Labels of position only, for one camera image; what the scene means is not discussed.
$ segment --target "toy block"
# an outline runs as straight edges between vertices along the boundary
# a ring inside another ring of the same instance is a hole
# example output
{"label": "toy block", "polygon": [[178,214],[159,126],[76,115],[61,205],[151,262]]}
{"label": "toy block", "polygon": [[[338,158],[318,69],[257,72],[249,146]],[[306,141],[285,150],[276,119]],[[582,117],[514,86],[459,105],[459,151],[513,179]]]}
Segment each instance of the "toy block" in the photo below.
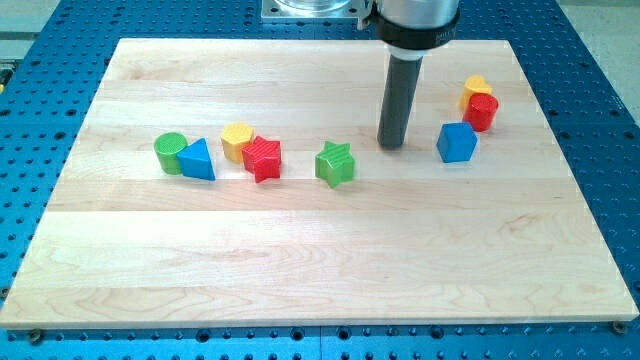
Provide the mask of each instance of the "toy block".
{"label": "toy block", "polygon": [[353,180],[356,161],[350,150],[350,144],[325,142],[324,149],[316,155],[316,177],[326,180],[331,188]]}
{"label": "toy block", "polygon": [[253,141],[253,128],[242,121],[229,124],[222,130],[221,140],[224,156],[240,164],[242,163],[242,149]]}
{"label": "toy block", "polygon": [[184,135],[177,132],[170,132],[160,135],[153,143],[160,167],[169,175],[178,175],[182,172],[178,153],[188,145]]}
{"label": "toy block", "polygon": [[280,141],[257,136],[253,144],[242,149],[242,158],[244,168],[255,175],[257,183],[269,178],[280,178]]}
{"label": "toy block", "polygon": [[464,112],[462,121],[471,124],[474,131],[487,131],[493,123],[496,111],[498,111],[498,99],[491,94],[473,94],[469,98],[469,106]]}
{"label": "toy block", "polygon": [[442,125],[438,138],[438,151],[445,163],[469,161],[478,143],[478,137],[467,122]]}
{"label": "toy block", "polygon": [[467,81],[464,82],[464,90],[462,90],[462,96],[460,97],[460,102],[458,103],[458,107],[462,110],[467,110],[467,105],[469,105],[469,98],[471,95],[476,93],[483,94],[491,94],[493,89],[487,82],[484,77],[481,75],[473,75],[467,78]]}
{"label": "toy block", "polygon": [[197,179],[216,179],[205,139],[200,139],[178,153],[182,175]]}

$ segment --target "red block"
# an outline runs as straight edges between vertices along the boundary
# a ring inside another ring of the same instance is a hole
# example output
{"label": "red block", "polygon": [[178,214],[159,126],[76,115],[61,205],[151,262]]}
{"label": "red block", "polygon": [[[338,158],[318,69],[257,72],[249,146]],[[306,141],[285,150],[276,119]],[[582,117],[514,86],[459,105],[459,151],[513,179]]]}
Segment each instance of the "red block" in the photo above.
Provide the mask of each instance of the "red block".
{"label": "red block", "polygon": [[474,131],[487,131],[493,123],[498,111],[498,99],[490,94],[476,93],[469,98],[469,106],[464,112],[462,121],[471,124]]}
{"label": "red block", "polygon": [[268,178],[280,178],[280,141],[257,136],[253,144],[242,149],[242,159],[244,168],[255,175],[257,183]]}

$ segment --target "blue block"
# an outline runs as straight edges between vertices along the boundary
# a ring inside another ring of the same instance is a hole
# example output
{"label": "blue block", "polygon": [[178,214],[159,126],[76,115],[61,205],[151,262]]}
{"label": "blue block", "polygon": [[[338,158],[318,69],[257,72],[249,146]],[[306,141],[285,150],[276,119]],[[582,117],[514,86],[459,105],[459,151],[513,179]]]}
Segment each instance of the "blue block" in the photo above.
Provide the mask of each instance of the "blue block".
{"label": "blue block", "polygon": [[178,153],[182,175],[192,178],[215,180],[207,142],[200,139]]}
{"label": "blue block", "polygon": [[478,137],[468,122],[442,125],[438,138],[438,151],[445,163],[469,161],[478,143]]}

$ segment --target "blue pegboard table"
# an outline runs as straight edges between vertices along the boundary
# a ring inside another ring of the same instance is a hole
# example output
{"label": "blue pegboard table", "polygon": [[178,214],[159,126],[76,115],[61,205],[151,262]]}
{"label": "blue pegboard table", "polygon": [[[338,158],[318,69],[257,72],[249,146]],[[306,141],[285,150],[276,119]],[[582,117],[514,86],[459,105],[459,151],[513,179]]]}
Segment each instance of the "blue pegboard table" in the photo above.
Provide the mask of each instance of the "blue pegboard table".
{"label": "blue pegboard table", "polygon": [[[640,299],[640,129],[551,0],[461,4],[459,39],[507,39],[611,252]],[[0,288],[6,294],[121,37],[372,39],[351,22],[263,24],[255,0],[62,0],[0,96]],[[0,359],[640,358],[611,324],[0,330]]]}

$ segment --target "yellow hexagon block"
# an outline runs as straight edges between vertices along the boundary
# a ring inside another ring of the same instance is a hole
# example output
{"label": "yellow hexagon block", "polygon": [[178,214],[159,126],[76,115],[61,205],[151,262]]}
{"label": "yellow hexagon block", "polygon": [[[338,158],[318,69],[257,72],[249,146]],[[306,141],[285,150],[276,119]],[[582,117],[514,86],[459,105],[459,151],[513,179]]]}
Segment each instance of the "yellow hexagon block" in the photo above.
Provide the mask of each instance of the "yellow hexagon block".
{"label": "yellow hexagon block", "polygon": [[253,128],[242,121],[229,124],[222,130],[221,138],[224,156],[235,163],[242,163],[242,149],[253,141]]}
{"label": "yellow hexagon block", "polygon": [[469,76],[464,83],[464,90],[462,91],[462,97],[460,97],[458,107],[462,110],[467,110],[471,95],[475,93],[491,94],[491,91],[493,91],[493,89],[487,84],[482,75]]}

